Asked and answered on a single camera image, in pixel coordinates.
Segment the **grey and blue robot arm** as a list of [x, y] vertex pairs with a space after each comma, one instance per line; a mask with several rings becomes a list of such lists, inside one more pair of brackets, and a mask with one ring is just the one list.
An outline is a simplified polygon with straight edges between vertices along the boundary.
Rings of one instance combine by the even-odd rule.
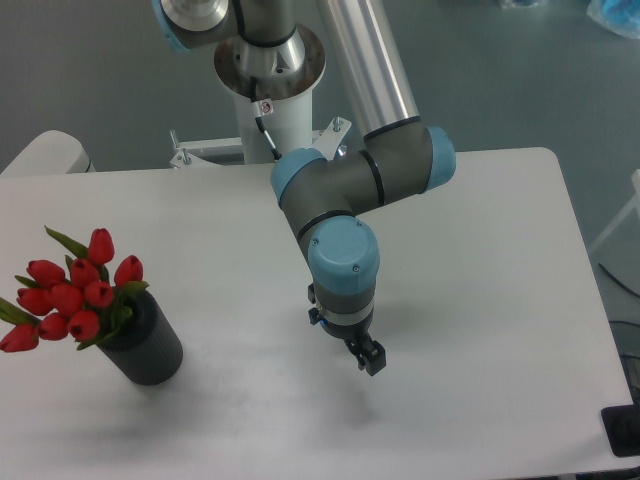
[[447, 134], [421, 122], [378, 1], [323, 1], [364, 147], [337, 153], [346, 124], [314, 134], [313, 88], [326, 67], [316, 34], [298, 22], [291, 1], [156, 1], [166, 41], [188, 52], [214, 45], [220, 82], [236, 98], [246, 163], [270, 163], [271, 185], [312, 276], [312, 324], [341, 339], [360, 369], [386, 364], [373, 340], [378, 243], [365, 212], [448, 182], [456, 153]]

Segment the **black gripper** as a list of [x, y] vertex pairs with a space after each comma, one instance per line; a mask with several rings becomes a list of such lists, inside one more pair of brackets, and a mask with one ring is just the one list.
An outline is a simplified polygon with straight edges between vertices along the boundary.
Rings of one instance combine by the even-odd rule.
[[339, 295], [319, 284], [308, 287], [312, 325], [320, 325], [330, 336], [343, 340], [356, 358], [358, 368], [375, 376], [386, 367], [386, 351], [373, 340], [369, 328], [374, 313], [374, 287], [356, 295]]

